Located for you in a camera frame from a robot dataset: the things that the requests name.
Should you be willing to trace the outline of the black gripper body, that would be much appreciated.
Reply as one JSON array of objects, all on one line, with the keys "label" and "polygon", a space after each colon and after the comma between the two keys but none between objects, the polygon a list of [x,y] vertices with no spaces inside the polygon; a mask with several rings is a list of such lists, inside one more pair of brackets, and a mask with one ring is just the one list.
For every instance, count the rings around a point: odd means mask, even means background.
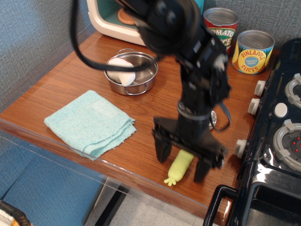
[{"label": "black gripper body", "polygon": [[172,146],[183,149],[211,165],[222,168],[227,149],[211,133],[217,118],[213,111],[197,115],[178,104],[178,118],[154,117],[152,134],[155,138],[168,139]]}]

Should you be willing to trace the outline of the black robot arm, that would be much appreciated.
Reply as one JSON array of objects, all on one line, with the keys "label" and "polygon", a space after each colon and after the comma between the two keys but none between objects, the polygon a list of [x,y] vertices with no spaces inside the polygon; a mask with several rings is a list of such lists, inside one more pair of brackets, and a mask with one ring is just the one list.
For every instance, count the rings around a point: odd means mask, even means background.
[{"label": "black robot arm", "polygon": [[195,182],[222,167],[227,149],[211,134],[212,110],[229,96],[228,54],[205,25],[192,0],[122,0],[134,19],[145,46],[158,56],[173,55],[180,64],[182,97],[178,118],[155,117],[153,136],[157,158],[164,162],[172,146],[196,157]]}]

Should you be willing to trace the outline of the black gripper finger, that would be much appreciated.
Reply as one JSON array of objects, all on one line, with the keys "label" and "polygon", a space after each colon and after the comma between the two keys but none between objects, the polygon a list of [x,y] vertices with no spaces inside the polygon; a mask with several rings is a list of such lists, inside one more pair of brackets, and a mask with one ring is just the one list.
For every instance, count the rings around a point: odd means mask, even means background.
[{"label": "black gripper finger", "polygon": [[163,163],[170,155],[171,148],[172,144],[170,140],[155,138],[156,155],[160,163]]},{"label": "black gripper finger", "polygon": [[196,172],[194,176],[194,182],[202,182],[207,173],[209,172],[211,165],[203,160],[199,160],[196,166]]}]

